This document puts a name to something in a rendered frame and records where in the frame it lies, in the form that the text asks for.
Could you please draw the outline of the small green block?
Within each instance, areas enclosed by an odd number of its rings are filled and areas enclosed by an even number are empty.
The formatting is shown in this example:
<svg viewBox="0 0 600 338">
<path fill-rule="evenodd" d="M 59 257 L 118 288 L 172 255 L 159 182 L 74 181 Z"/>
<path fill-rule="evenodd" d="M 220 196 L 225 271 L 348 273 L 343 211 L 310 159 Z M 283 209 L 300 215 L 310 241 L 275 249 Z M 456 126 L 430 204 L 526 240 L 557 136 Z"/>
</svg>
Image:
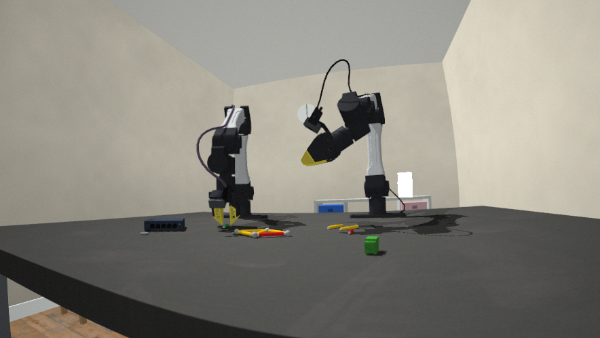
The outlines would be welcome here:
<svg viewBox="0 0 600 338">
<path fill-rule="evenodd" d="M 373 253 L 376 255 L 379 251 L 379 236 L 368 236 L 364 242 L 364 253 Z"/>
</svg>

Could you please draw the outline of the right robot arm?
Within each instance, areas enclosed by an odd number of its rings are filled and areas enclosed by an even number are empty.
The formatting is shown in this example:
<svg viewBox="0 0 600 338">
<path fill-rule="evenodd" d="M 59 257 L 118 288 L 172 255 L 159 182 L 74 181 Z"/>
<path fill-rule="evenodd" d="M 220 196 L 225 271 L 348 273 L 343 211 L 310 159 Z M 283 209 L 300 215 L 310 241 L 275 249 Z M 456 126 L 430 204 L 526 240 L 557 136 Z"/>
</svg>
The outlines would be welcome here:
<svg viewBox="0 0 600 338">
<path fill-rule="evenodd" d="M 250 186 L 246 154 L 248 134 L 250 133 L 249 107 L 240 106 L 240 108 L 234 109 L 227 125 L 214 132 L 211 155 L 208 157 L 207 165 L 212 172 L 218 173 L 219 176 L 232 176 L 234 174 L 236 191 L 244 192 L 244 197 L 238 199 L 240 204 L 239 219 L 264 219 L 267 218 L 267 215 L 250 213 L 250 201 L 253 200 L 254 195 L 254 188 Z M 239 134 L 243 135 L 239 136 Z M 234 154 L 234 157 L 229 154 Z M 231 192 L 233 190 L 231 190 L 229 183 L 227 183 L 227 188 L 212 190 L 208 201 L 209 208 L 225 208 L 226 203 L 231 203 Z"/>
</svg>

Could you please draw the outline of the blue rectangular block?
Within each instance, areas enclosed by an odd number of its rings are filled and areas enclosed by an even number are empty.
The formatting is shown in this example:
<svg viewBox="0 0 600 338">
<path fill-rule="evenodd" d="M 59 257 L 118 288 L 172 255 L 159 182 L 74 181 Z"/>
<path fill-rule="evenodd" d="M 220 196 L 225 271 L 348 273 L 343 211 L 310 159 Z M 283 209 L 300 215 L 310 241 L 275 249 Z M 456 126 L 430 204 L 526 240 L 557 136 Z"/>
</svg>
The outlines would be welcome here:
<svg viewBox="0 0 600 338">
<path fill-rule="evenodd" d="M 185 218 L 150 218 L 144 221 L 145 231 L 180 231 L 184 227 Z"/>
</svg>

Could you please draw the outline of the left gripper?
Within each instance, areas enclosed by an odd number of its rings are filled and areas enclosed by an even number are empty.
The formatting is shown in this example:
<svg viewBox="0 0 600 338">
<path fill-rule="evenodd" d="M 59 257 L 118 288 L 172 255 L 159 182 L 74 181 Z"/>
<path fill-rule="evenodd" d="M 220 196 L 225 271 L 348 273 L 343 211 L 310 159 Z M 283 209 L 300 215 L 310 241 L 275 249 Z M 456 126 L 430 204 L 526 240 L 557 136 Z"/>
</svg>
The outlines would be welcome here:
<svg viewBox="0 0 600 338">
<path fill-rule="evenodd" d="M 340 155 L 341 151 L 352 144 L 354 141 L 343 126 L 331 134 L 328 131 L 320 133 L 305 151 L 301 162 L 306 166 L 331 162 Z"/>
</svg>

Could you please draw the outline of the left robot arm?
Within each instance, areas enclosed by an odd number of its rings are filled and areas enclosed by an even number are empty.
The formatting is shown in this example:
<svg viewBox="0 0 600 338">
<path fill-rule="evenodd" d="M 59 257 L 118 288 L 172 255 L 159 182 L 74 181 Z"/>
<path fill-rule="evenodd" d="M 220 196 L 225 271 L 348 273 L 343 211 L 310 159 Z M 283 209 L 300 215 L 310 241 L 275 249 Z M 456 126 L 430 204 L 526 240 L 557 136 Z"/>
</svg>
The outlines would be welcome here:
<svg viewBox="0 0 600 338">
<path fill-rule="evenodd" d="M 381 132 L 382 124 L 385 124 L 385 117 L 380 93 L 372 93 L 368 96 L 358 98 L 356 92 L 343 93 L 337 103 L 345 123 L 345 129 L 350 133 L 352 139 L 356 142 L 363 136 L 367 136 L 369 161 L 364 192 L 365 197 L 371 197 L 369 213 L 353 214 L 350 215 L 350 218 L 405 217 L 404 212 L 386 213 L 386 199 L 383 196 L 389 196 L 390 186 L 389 181 L 386 181 L 381 155 Z M 321 110 L 322 107 L 319 110 L 316 109 L 312 117 L 307 117 L 303 123 L 306 128 L 316 134 L 321 128 L 325 132 L 329 131 L 325 124 L 319 121 L 322 116 Z"/>
</svg>

